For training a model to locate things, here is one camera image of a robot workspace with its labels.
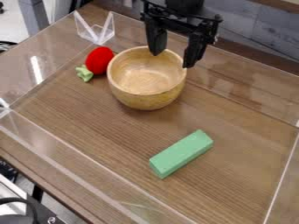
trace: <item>green block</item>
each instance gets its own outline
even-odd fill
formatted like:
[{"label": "green block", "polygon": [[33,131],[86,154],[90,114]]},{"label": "green block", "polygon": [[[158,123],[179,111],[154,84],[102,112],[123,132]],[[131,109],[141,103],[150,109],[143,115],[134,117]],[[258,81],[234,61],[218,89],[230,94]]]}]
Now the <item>green block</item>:
[{"label": "green block", "polygon": [[157,176],[165,179],[179,168],[187,165],[213,146],[209,135],[197,130],[150,159],[150,166]]}]

